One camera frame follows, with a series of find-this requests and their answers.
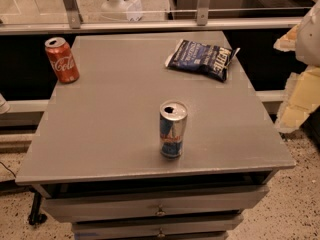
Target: soda can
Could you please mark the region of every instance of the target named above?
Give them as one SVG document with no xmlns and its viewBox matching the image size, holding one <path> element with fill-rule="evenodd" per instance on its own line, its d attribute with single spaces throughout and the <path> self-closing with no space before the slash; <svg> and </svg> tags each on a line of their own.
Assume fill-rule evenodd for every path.
<svg viewBox="0 0 320 240">
<path fill-rule="evenodd" d="M 167 101 L 160 106 L 160 150 L 167 158 L 182 155 L 187 115 L 186 106 L 179 101 Z"/>
<path fill-rule="evenodd" d="M 45 42 L 45 50 L 59 82 L 67 84 L 79 78 L 70 46 L 64 38 L 50 38 Z"/>
<path fill-rule="evenodd" d="M 9 109 L 10 109 L 9 103 L 5 100 L 5 98 L 3 98 L 3 96 L 0 93 L 0 114 L 4 114 L 8 112 Z"/>
</svg>

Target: gray tabletop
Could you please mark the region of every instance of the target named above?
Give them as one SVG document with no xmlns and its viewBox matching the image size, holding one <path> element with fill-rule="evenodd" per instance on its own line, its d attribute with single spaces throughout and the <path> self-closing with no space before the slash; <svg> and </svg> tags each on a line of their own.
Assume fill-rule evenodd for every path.
<svg viewBox="0 0 320 240">
<path fill-rule="evenodd" d="M 18 184 L 263 171 L 294 160 L 235 58 L 225 83 L 166 69 L 179 40 L 229 47 L 222 32 L 77 37 L 80 79 L 57 84 Z M 184 153 L 160 154 L 159 107 L 188 108 Z"/>
</svg>

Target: black snack bag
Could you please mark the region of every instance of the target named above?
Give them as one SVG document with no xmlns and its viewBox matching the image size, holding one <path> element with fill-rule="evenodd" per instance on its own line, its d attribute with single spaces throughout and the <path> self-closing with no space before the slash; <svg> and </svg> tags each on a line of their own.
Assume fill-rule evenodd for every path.
<svg viewBox="0 0 320 240">
<path fill-rule="evenodd" d="M 228 76 L 228 65 L 239 50 L 181 40 L 165 65 L 169 68 L 202 73 L 224 82 Z"/>
</svg>

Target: table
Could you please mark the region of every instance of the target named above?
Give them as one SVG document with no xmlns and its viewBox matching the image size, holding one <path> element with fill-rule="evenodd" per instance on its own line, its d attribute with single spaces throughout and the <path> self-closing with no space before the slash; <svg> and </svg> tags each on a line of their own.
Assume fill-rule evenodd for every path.
<svg viewBox="0 0 320 240">
<path fill-rule="evenodd" d="M 220 31 L 78 36 L 80 70 L 57 84 L 16 182 L 77 239 L 225 239 L 294 160 L 239 61 L 225 83 L 166 69 L 179 40 Z M 188 108 L 184 153 L 160 154 L 159 107 Z"/>
</svg>

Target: drawer handle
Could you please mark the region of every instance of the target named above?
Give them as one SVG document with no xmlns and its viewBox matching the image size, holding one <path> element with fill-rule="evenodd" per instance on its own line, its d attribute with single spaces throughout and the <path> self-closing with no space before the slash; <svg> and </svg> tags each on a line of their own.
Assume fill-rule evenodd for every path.
<svg viewBox="0 0 320 240">
<path fill-rule="evenodd" d="M 156 216 L 157 217 L 163 217 L 166 215 L 166 212 L 164 210 L 162 210 L 162 207 L 159 206 L 159 210 L 156 212 Z"/>
<path fill-rule="evenodd" d="M 165 237 L 166 237 L 166 235 L 163 234 L 163 232 L 162 232 L 162 228 L 160 228 L 159 234 L 157 235 L 157 237 L 158 237 L 158 238 L 165 238 Z"/>
</svg>

